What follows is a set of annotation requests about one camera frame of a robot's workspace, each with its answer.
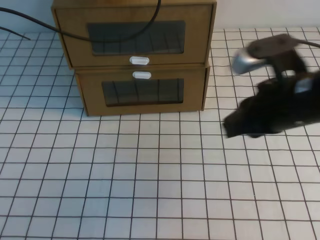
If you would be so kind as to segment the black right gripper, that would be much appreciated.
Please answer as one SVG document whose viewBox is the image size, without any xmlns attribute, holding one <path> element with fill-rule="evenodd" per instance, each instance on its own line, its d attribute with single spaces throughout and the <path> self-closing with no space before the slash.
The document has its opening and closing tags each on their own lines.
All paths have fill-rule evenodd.
<svg viewBox="0 0 320 240">
<path fill-rule="evenodd" d="M 256 95 L 247 97 L 224 118 L 222 126 L 228 138 L 259 138 L 303 125 L 304 121 L 295 116 L 295 97 L 304 92 L 303 80 L 267 79 L 256 87 Z"/>
</svg>

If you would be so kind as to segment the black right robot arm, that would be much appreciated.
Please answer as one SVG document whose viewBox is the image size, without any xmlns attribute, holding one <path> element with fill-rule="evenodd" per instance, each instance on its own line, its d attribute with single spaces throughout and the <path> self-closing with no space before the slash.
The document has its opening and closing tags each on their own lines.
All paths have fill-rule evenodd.
<svg viewBox="0 0 320 240">
<path fill-rule="evenodd" d="M 320 73 L 308 72 L 281 81 L 260 82 L 257 93 L 245 98 L 223 120 L 227 137 L 259 138 L 320 121 Z"/>
</svg>

